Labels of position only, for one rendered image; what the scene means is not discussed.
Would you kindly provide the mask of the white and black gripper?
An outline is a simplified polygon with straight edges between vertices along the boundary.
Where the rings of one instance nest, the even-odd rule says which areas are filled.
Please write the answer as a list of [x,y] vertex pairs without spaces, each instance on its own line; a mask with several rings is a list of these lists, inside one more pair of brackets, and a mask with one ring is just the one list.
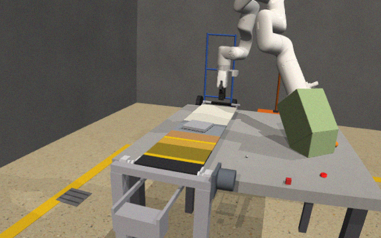
[[[219,88],[218,100],[224,100],[226,98],[226,86],[228,83],[228,71],[229,70],[218,70],[217,78],[217,88]],[[222,86],[223,85],[223,86]]]

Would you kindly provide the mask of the small red cube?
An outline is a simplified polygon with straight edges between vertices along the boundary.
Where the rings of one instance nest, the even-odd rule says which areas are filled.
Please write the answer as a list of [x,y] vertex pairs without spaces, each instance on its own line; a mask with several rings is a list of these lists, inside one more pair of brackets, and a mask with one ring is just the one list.
[[292,181],[292,179],[291,179],[291,178],[287,178],[287,177],[286,177],[286,181],[285,181],[285,183],[286,183],[286,184],[289,184],[289,185],[291,185],[291,181]]

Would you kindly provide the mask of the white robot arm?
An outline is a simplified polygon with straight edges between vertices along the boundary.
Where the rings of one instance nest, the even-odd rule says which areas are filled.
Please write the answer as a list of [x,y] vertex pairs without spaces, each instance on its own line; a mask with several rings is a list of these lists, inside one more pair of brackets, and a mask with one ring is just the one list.
[[[259,11],[258,2],[266,3],[267,10]],[[251,49],[252,31],[255,24],[258,49],[276,56],[276,66],[282,79],[287,96],[296,89],[314,89],[318,82],[305,81],[292,42],[279,35],[286,30],[284,0],[235,0],[233,8],[242,13],[237,28],[241,39],[238,47],[220,46],[218,48],[219,70],[232,71],[232,77],[238,76],[239,70],[230,69],[231,60],[244,60]],[[274,34],[276,33],[276,34]],[[286,96],[286,97],[287,97]]]

